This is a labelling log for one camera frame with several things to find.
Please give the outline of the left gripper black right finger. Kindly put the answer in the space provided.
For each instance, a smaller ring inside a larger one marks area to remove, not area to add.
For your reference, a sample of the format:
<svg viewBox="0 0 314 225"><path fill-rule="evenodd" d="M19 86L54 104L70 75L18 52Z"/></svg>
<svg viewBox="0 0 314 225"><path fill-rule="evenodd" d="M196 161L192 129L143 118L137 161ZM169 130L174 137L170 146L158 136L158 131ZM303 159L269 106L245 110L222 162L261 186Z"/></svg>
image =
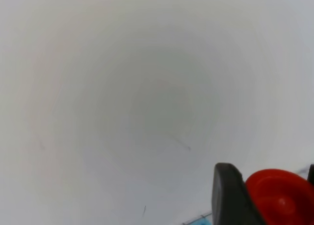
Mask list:
<svg viewBox="0 0 314 225"><path fill-rule="evenodd" d="M307 181L311 184L314 185L314 164L310 165L308 176L307 176Z"/></svg>

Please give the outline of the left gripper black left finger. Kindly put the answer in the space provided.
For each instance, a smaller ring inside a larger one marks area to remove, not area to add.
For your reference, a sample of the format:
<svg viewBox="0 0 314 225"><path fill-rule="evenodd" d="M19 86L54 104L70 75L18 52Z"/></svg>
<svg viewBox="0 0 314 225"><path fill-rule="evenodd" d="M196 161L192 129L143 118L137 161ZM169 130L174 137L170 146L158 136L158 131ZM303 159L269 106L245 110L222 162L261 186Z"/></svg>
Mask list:
<svg viewBox="0 0 314 225"><path fill-rule="evenodd" d="M211 196L213 225L264 225L240 171L230 163L214 167Z"/></svg>

